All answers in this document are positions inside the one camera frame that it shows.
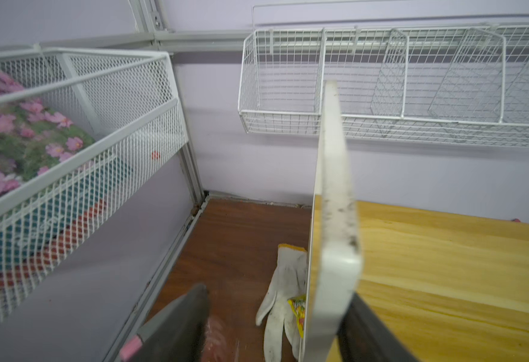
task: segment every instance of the lavender wall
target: lavender wall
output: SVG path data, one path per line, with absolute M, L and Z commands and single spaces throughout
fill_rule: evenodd
M 159 0 L 169 25 L 176 31 L 252 28 L 253 5 L 295 0 Z M 307 4 L 256 8 L 255 23 L 261 27 L 303 25 L 321 27 L 399 26 L 405 24 L 463 24 L 482 21 L 529 21 L 529 0 L 397 0 L 360 1 L 345 4 Z
M 191 209 L 174 157 L 0 325 L 0 361 L 101 361 Z
M 135 31 L 128 0 L 0 0 L 0 46 Z
M 251 27 L 254 4 L 163 0 L 177 31 Z M 413 0 L 265 8 L 264 27 L 529 22 L 529 0 Z M 237 113 L 240 54 L 177 54 L 205 188 L 251 199 L 311 204 L 317 140 L 245 134 Z M 392 205 L 529 222 L 529 149 L 350 142 L 356 197 Z
M 177 56 L 186 117 L 205 188 L 251 199 L 311 204 L 317 140 L 246 134 L 240 65 L 230 54 Z M 360 200 L 529 222 L 529 149 L 350 141 Z

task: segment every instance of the wall-mounted wire basket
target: wall-mounted wire basket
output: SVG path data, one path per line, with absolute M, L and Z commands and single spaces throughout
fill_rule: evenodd
M 529 147 L 529 26 L 256 30 L 246 131 L 318 134 L 326 80 L 349 138 Z
M 0 323 L 188 141 L 169 55 L 0 52 L 0 70 L 96 143 L 0 197 Z

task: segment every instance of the storage basket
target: storage basket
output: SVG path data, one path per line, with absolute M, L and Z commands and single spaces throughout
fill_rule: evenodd
M 349 138 L 529 147 L 529 26 L 256 30 L 245 130 L 318 134 L 326 80 Z
M 96 143 L 0 198 L 0 323 L 188 141 L 167 53 L 25 49 L 0 69 Z

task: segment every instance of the metal rail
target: metal rail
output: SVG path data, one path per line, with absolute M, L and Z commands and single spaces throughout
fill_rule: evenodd
M 458 41 L 436 40 L 428 37 L 423 33 L 427 27 L 418 29 L 412 27 L 398 28 L 404 31 L 410 37 L 410 47 L 430 48 L 430 49 L 444 49 L 448 47 L 458 47 Z M 460 32 L 464 32 L 467 27 L 456 28 L 451 31 L 455 32 L 456 39 L 461 38 Z M 507 28 L 503 28 L 502 35 L 511 37 L 523 37 L 524 34 L 520 28 L 516 28 L 515 24 L 508 24 Z M 356 46 L 371 47 L 377 45 L 377 39 L 383 38 L 383 34 L 388 32 L 388 29 L 372 29 L 368 31 L 356 31 L 355 28 L 342 28 L 335 31 L 331 37 L 326 40 L 328 49 L 338 49 L 348 47 L 353 49 Z M 170 53 L 180 52 L 242 52 L 242 43 L 252 33 L 251 30 L 223 30 L 223 31 L 192 31 L 192 32 L 177 32 L 171 33 L 169 31 L 156 31 L 154 33 L 133 33 L 125 35 L 112 35 L 109 37 L 83 38 L 76 40 L 57 40 L 51 42 L 39 43 L 39 46 L 44 47 L 88 47 L 88 48 L 116 48 L 116 49 L 151 49 L 163 50 Z M 318 47 L 318 42 L 322 41 L 321 37 L 315 39 L 315 36 L 307 36 L 306 40 L 301 42 L 283 42 L 279 37 L 274 37 L 274 46 L 282 47 L 298 47 L 306 50 L 307 46 Z M 508 45 L 508 48 L 516 47 L 515 43 Z M 14 49 L 30 49 L 29 46 L 10 46 L 1 47 L 1 50 Z

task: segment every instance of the floral blanket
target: floral blanket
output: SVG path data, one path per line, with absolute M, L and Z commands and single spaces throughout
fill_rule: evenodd
M 22 91 L 0 72 L 0 95 Z M 94 138 L 40 98 L 0 106 L 0 197 L 94 143 Z

